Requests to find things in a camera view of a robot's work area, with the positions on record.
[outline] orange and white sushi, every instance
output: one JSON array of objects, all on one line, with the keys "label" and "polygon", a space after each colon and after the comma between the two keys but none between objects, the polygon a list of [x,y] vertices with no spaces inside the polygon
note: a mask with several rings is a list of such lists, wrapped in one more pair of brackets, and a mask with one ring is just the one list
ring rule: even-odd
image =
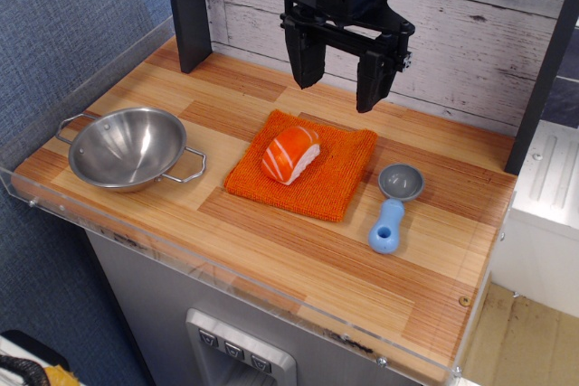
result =
[{"label": "orange and white sushi", "polygon": [[261,170],[272,180],[290,185],[319,155],[319,134],[300,126],[283,130],[268,146]]}]

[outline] blue textured wall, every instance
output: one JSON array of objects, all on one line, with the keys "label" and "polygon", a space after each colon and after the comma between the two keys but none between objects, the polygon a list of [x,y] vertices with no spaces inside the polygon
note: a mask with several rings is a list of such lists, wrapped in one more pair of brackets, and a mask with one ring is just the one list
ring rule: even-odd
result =
[{"label": "blue textured wall", "polygon": [[[169,0],[0,0],[0,165],[14,169],[166,40]],[[80,230],[0,191],[0,331],[90,385],[145,384]]]}]

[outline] white wooden wall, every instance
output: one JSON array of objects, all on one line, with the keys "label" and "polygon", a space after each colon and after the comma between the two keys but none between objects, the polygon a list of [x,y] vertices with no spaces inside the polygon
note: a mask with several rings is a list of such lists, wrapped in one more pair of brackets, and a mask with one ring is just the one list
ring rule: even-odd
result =
[{"label": "white wooden wall", "polygon": [[[290,72],[283,0],[206,0],[216,52]],[[563,0],[390,0],[416,26],[388,100],[514,136]],[[358,58],[327,48],[323,81],[356,90]]]}]

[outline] wooden floor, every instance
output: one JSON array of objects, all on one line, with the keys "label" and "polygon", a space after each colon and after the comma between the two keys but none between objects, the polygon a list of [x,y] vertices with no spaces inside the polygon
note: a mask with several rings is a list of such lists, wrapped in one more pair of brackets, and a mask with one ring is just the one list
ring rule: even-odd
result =
[{"label": "wooden floor", "polygon": [[491,284],[463,374],[481,386],[579,385],[579,318]]}]

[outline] stainless steel bowl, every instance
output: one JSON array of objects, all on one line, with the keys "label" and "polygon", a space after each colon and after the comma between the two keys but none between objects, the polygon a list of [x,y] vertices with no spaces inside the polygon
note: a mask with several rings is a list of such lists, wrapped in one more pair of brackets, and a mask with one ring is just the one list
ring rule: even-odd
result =
[{"label": "stainless steel bowl", "polygon": [[[80,117],[94,120],[73,141],[62,137],[62,129]],[[186,183],[205,170],[205,154],[185,146],[181,121],[158,108],[125,108],[102,118],[79,114],[64,119],[56,137],[71,145],[69,164],[81,180],[120,192],[143,189],[161,177]],[[201,171],[185,179],[166,174],[185,150],[203,158]]]}]

